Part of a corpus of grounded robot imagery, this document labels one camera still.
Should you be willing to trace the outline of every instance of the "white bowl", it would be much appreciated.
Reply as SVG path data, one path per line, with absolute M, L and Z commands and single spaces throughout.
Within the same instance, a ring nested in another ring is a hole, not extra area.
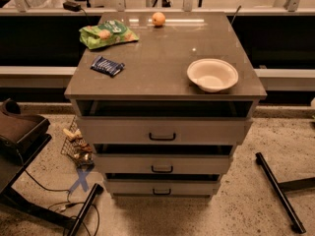
M 207 92 L 229 89 L 238 81 L 236 69 L 220 59 L 200 59 L 190 64 L 188 78 Z

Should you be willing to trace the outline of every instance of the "snack bag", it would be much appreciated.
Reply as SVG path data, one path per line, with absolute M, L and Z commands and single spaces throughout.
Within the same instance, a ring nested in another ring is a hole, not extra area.
M 139 40 L 138 36 L 117 20 L 106 21 L 98 26 L 84 27 L 79 32 L 80 41 L 88 49 Z

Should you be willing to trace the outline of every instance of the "concrete floor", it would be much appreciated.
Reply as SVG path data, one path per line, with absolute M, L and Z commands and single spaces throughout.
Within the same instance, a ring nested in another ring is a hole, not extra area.
M 52 141 L 29 166 L 29 173 L 50 189 L 69 189 L 78 179 L 75 164 L 62 154 L 65 136 L 74 119 L 69 104 L 23 104 L 23 112 L 47 117 Z M 95 200 L 100 215 L 97 235 L 102 236 L 202 236 L 202 235 L 296 235 L 290 220 L 271 188 L 263 170 L 255 162 L 255 153 L 264 154 L 278 180 L 289 181 L 314 177 L 315 109 L 310 107 L 259 106 L 254 123 L 234 160 L 222 177 L 219 192 L 208 202 L 203 198 L 119 197 L 103 192 Z M 89 187 L 102 184 L 102 176 L 87 176 Z M 65 202 L 66 193 L 42 190 L 26 174 L 14 185 L 30 202 L 42 207 Z M 81 202 L 88 195 L 79 186 L 70 197 Z M 303 191 L 288 195 L 307 232 L 315 235 L 315 192 Z M 80 206 L 64 214 L 76 215 Z M 97 225 L 91 207 L 85 224 L 94 235 Z M 0 234 L 62 235 L 63 229 L 38 218 L 0 206 Z M 89 235 L 82 226 L 78 235 Z

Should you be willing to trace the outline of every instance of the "black stand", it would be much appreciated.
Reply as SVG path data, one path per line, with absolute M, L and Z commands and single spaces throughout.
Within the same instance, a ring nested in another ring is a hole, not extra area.
M 300 179 L 300 180 L 294 180 L 289 182 L 282 182 L 278 183 L 276 177 L 274 176 L 272 170 L 268 166 L 268 163 L 266 162 L 263 154 L 261 152 L 256 153 L 256 161 L 259 165 L 262 166 L 264 169 L 269 181 L 271 182 L 272 186 L 274 187 L 275 192 L 278 195 L 278 198 L 282 202 L 289 218 L 292 221 L 292 230 L 297 233 L 305 233 L 306 230 L 302 224 L 302 222 L 299 220 L 298 216 L 296 215 L 292 205 L 290 204 L 289 200 L 287 199 L 285 193 L 291 192 L 291 191 L 299 191 L 299 190 L 305 190 L 309 188 L 315 187 L 315 178 L 307 178 L 307 179 Z
M 76 235 L 87 212 L 89 211 L 90 206 L 92 205 L 95 199 L 95 196 L 101 194 L 103 191 L 103 188 L 99 184 L 94 184 L 79 214 L 75 218 L 68 217 L 60 213 L 54 212 L 50 209 L 32 204 L 12 188 L 14 182 L 19 178 L 19 176 L 25 171 L 26 167 L 35 159 L 35 157 L 40 153 L 40 151 L 45 147 L 45 145 L 50 140 L 51 140 L 50 135 L 45 134 L 42 138 L 39 139 L 39 141 L 36 141 L 36 143 L 34 143 L 32 147 L 30 147 L 30 149 L 32 150 L 32 154 L 31 155 L 29 154 L 30 156 L 26 160 L 24 166 L 10 164 L 9 162 L 5 164 L 3 160 L 1 161 L 1 163 L 3 163 L 5 167 L 15 169 L 15 171 L 12 171 L 10 181 L 8 182 L 8 184 L 4 188 L 1 187 L 0 189 L 1 191 L 0 203 L 2 203 L 5 206 L 12 207 L 19 211 L 25 212 L 27 214 L 36 216 L 38 218 L 44 219 L 48 222 L 57 224 L 67 229 L 68 230 L 67 235 L 69 236 Z

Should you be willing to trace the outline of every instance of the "drawer handle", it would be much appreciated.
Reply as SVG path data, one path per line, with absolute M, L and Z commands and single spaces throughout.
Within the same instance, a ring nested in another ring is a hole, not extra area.
M 174 141 L 176 139 L 176 133 L 173 133 L 171 138 L 166 137 L 155 137 L 152 133 L 149 133 L 149 138 L 152 141 L 161 141 L 161 142 L 169 142 Z
M 152 192 L 154 195 L 164 195 L 164 196 L 167 196 L 167 195 L 170 195 L 171 194 L 171 189 L 168 189 L 167 192 L 157 192 L 155 188 L 152 189 Z
M 171 172 L 173 172 L 173 166 L 170 166 L 169 170 L 155 170 L 155 167 L 152 165 L 151 170 L 154 173 L 171 173 Z

